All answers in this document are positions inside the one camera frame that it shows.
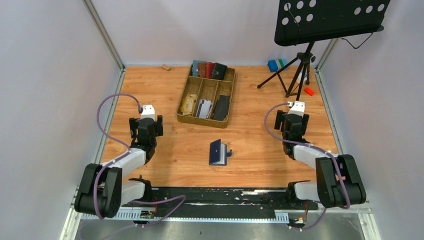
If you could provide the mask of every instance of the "red object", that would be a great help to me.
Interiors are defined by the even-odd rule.
[[[309,87],[307,87],[307,88],[305,88],[305,90],[304,90],[307,94],[309,94],[310,96],[312,96],[312,95],[314,95],[315,94],[315,92],[314,91],[312,91]]]
[[[206,63],[206,78],[211,79],[212,78],[212,70],[215,67],[215,63],[213,62],[207,62]]]

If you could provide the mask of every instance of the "white wall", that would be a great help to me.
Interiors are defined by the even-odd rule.
[[[274,43],[278,0],[93,0],[126,65],[188,65],[208,60],[266,65],[306,45]],[[328,41],[317,42],[318,62]]]
[[[344,151],[356,159],[384,240],[424,236],[423,9],[422,0],[392,0],[385,30],[358,50],[339,41],[323,70]]]
[[[119,70],[81,0],[0,2],[0,43],[0,239],[58,239]]]

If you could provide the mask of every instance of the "wooden tabletop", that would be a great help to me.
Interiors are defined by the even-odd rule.
[[[153,104],[156,115],[163,115],[163,136],[157,137],[156,153],[150,162],[127,176],[139,175],[153,186],[187,187],[286,187],[289,182],[315,181],[315,171],[294,161],[283,152],[282,143],[272,138],[264,127],[264,116],[274,105],[294,101],[285,98],[278,78],[261,89],[257,85],[271,73],[267,66],[232,66],[236,79],[234,96],[225,129],[193,125],[177,121],[176,111],[189,72],[188,66],[129,67],[123,81],[122,93],[132,94],[142,105]],[[288,86],[297,67],[290,67],[281,76]],[[337,152],[332,130],[320,91],[311,74],[310,85],[315,92],[302,92],[305,113],[310,115],[305,138],[314,145]],[[288,111],[287,107],[279,108]],[[267,125],[272,129],[275,110]],[[128,118],[139,118],[137,104],[121,96],[113,116],[110,134],[126,143],[131,142]],[[272,130],[280,136],[279,131]],[[222,139],[232,149],[227,166],[209,165],[210,143]],[[110,139],[106,143],[102,162],[109,161],[126,148]]]

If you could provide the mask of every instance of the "black music stand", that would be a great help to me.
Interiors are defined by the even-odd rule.
[[[296,46],[304,43],[309,45],[305,52],[299,52],[296,58],[257,88],[260,89],[278,76],[285,97],[297,95],[296,101],[298,101],[306,73],[306,84],[310,81],[310,67],[315,60],[315,56],[311,53],[314,43],[360,34],[372,35],[382,31],[384,29],[382,22],[389,3],[390,0],[280,0],[274,42],[280,46]],[[301,62],[290,86],[286,89],[280,73],[297,60]],[[293,93],[293,87],[301,71],[299,89],[297,93]]]

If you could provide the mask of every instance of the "gray floor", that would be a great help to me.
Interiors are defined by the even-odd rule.
[[[308,214],[308,223],[318,218]],[[126,220],[83,220],[80,223],[83,240],[99,240],[128,226]],[[297,232],[285,224],[272,223],[222,223],[165,221],[151,227],[130,227],[109,240],[364,240],[358,215],[354,213],[328,213],[315,228]]]

